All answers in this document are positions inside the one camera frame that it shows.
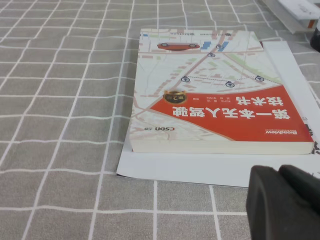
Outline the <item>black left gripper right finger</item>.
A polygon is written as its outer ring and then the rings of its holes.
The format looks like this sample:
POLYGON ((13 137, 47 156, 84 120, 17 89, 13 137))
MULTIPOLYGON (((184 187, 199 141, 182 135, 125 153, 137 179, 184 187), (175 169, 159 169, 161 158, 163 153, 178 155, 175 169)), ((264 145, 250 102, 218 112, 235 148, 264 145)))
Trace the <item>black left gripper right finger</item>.
POLYGON ((295 192, 319 215, 320 179, 293 165, 282 165, 278 172, 295 192))

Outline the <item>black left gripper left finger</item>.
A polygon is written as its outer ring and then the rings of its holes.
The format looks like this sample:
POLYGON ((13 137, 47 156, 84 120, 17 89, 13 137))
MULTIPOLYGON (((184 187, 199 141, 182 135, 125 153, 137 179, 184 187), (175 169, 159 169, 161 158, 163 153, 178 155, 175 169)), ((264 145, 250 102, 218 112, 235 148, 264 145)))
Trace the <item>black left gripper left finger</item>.
POLYGON ((320 238, 320 214, 271 167, 251 168, 246 212, 253 240, 320 238))

